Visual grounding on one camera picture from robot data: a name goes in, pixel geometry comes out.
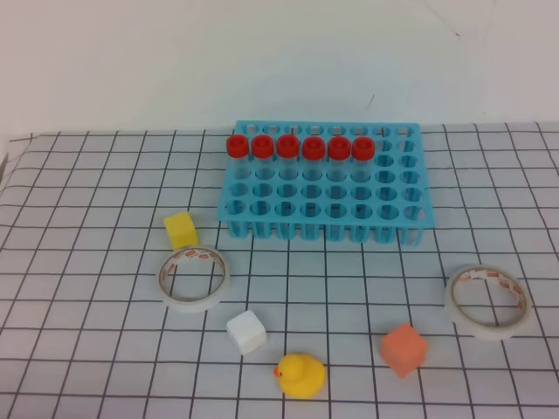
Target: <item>small vial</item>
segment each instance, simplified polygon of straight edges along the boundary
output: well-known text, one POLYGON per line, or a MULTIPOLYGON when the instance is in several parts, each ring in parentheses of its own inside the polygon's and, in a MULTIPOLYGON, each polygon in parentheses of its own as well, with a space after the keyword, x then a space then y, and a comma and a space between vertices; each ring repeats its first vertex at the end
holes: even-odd
POLYGON ((279 156, 279 177, 284 181, 291 181, 299 174, 297 170, 299 140, 295 135, 282 135, 278 138, 276 149, 279 156))
POLYGON ((351 143, 346 137, 337 136, 328 143, 328 179, 341 182, 347 176, 351 143))
POLYGON ((235 179, 246 179, 251 174, 248 161, 248 139, 241 134, 234 134, 227 139, 227 154, 231 158, 231 167, 235 179))
POLYGON ((318 181, 322 177, 322 160, 326 148, 321 137, 307 137, 303 141, 303 158, 305 159, 305 168, 303 177, 310 181, 318 181))
POLYGON ((375 142, 369 137, 355 138, 351 146, 353 167, 351 178, 356 182, 366 182, 370 179, 370 170, 375 155, 375 142))
POLYGON ((256 162, 256 177, 265 181, 273 176, 273 140, 270 135, 257 135, 251 143, 256 162))

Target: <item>rubber duck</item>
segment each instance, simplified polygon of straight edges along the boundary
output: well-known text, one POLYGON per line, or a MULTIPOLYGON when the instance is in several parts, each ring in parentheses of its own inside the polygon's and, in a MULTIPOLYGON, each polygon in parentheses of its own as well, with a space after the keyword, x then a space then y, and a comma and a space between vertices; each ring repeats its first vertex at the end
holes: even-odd
POLYGON ((306 354, 287 354, 273 374, 278 377, 281 391, 296 399, 310 399, 321 390, 326 380, 322 363, 306 354))

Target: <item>masking tape roll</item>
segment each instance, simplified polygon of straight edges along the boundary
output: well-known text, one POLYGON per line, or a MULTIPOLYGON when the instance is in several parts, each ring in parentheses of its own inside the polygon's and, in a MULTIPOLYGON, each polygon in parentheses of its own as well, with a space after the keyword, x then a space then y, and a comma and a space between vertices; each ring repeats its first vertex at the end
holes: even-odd
POLYGON ((504 340, 517 332, 528 320, 531 312, 530 298, 521 284, 513 275, 500 268, 488 265, 468 266, 455 272, 445 291, 445 309, 450 313, 452 321, 464 326, 474 337, 483 340, 504 340), (468 316, 456 301, 457 288, 467 285, 471 279, 485 279, 493 281, 498 286, 506 289, 513 295, 514 302, 520 310, 519 316, 513 321, 502 326, 488 326, 468 316))
POLYGON ((216 306, 217 303, 221 301, 221 298, 229 287, 230 274, 227 262, 225 262, 221 253, 211 247, 197 244, 195 246, 181 249, 170 255, 163 263, 159 273, 155 276, 155 279, 157 280, 157 284, 161 290, 163 303, 167 307, 181 313, 201 313, 213 306, 216 306), (223 275, 221 284, 219 284, 214 292, 200 299, 171 296, 169 292, 167 292, 168 287, 166 286, 168 275, 176 272, 176 267, 179 264, 188 263, 193 259, 208 260, 209 262, 214 262, 217 266, 219 266, 223 275))

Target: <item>test tube rack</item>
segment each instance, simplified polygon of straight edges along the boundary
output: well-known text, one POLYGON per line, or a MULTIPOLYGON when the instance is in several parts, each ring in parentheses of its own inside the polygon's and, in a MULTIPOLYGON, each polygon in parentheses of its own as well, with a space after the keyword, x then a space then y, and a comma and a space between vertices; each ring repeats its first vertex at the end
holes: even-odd
POLYGON ((372 138, 376 153, 367 182, 355 182, 348 175, 341 182, 327 177, 327 158, 322 177, 315 182, 299 174, 282 180, 276 168, 271 179, 262 181, 251 174, 242 180, 232 176, 231 163, 217 207, 217 219, 226 222, 233 237, 246 237, 249 229, 258 238, 275 234, 284 239, 317 239, 324 229, 326 239, 341 241, 349 232, 354 242, 373 237, 378 243, 392 243, 398 231, 402 244, 417 245, 424 229, 434 227, 429 180, 424 161, 421 129, 418 124, 287 122, 240 120, 235 134, 249 139, 270 135, 274 142, 283 134, 294 134, 300 143, 308 136, 328 141, 343 135, 350 141, 360 136, 372 138))

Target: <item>red cap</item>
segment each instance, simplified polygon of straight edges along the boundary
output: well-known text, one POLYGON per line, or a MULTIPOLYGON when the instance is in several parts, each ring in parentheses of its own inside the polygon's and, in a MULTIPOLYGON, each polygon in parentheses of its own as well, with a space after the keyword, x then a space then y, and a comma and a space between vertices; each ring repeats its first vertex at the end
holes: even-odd
POLYGON ((299 154, 299 140, 291 134, 282 135, 276 144, 278 156, 285 159, 292 159, 299 154))
POLYGON ((369 137, 358 137, 353 140, 351 155, 354 159, 367 161, 375 155, 375 142, 369 137))
POLYGON ((227 154, 235 159, 248 155, 248 138, 241 134, 234 134, 227 139, 227 154))
POLYGON ((257 135, 252 139, 252 155, 258 159, 267 159, 273 155, 273 140, 270 135, 257 135))
POLYGON ((326 148, 321 137, 308 137, 303 141, 303 157, 307 160, 322 160, 326 148))
POLYGON ((328 143, 328 157, 334 160, 346 160, 351 154, 351 143, 346 137, 338 135, 328 143))

